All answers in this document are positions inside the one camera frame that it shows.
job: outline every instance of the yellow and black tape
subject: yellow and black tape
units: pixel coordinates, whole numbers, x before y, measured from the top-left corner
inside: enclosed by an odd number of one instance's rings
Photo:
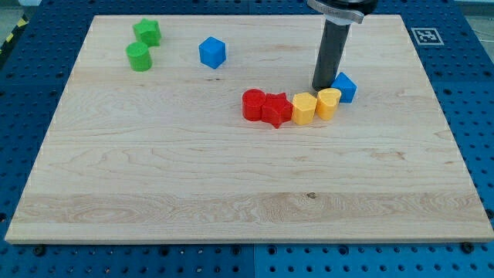
[[[17,22],[14,29],[7,36],[5,41],[2,43],[2,47],[0,47],[0,70],[2,69],[5,62],[7,62],[10,53],[14,49],[14,46],[17,44],[21,35],[23,34],[25,28],[29,23],[28,18],[23,15],[21,19]]]

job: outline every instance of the red block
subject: red block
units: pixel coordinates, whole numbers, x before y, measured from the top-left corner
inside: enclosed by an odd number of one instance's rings
[[[246,90],[242,96],[242,114],[246,120],[257,121],[262,118],[262,105],[266,94],[259,89]]]
[[[272,124],[275,128],[292,119],[293,105],[286,99],[286,93],[266,95],[262,106],[262,121]]]

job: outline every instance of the red cylinder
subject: red cylinder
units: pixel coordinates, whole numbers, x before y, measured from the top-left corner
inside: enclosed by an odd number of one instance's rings
[[[242,96],[242,114],[246,120],[257,121],[262,117],[262,105],[266,94],[259,89],[246,90]]]

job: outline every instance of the red star-shaped block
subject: red star-shaped block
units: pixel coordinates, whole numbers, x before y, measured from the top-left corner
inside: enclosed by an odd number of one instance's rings
[[[267,93],[261,120],[279,128],[282,123],[292,119],[292,109],[293,105],[286,99],[286,93]]]

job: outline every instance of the green cylinder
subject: green cylinder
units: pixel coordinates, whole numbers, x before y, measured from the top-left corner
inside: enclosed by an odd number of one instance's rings
[[[153,65],[149,49],[144,42],[131,43],[125,51],[127,52],[132,70],[146,71]]]

